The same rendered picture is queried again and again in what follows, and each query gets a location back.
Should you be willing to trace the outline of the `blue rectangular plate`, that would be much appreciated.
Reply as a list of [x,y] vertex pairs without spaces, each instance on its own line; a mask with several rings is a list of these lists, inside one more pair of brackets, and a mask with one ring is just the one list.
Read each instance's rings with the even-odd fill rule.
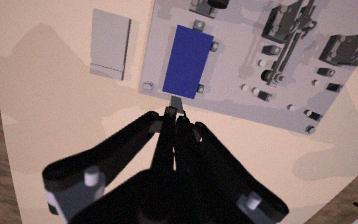
[[194,99],[214,36],[177,25],[163,92]]

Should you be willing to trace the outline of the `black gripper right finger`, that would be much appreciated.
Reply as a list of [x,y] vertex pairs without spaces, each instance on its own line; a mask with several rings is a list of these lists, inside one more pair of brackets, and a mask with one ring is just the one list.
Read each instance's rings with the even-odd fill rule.
[[205,124],[190,123],[181,98],[176,99],[175,165],[190,171],[200,224],[235,224],[227,196],[255,224],[279,224],[289,214],[285,202],[256,180]]

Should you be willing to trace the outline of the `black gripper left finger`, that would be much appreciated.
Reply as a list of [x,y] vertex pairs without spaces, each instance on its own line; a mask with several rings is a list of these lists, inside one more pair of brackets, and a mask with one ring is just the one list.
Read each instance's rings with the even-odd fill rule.
[[[171,101],[172,100],[172,101]],[[160,133],[140,200],[138,224],[167,224],[173,207],[174,136],[178,113],[171,96],[163,116],[148,111],[95,147],[47,165],[42,171],[49,211],[67,224],[104,195],[155,133]]]

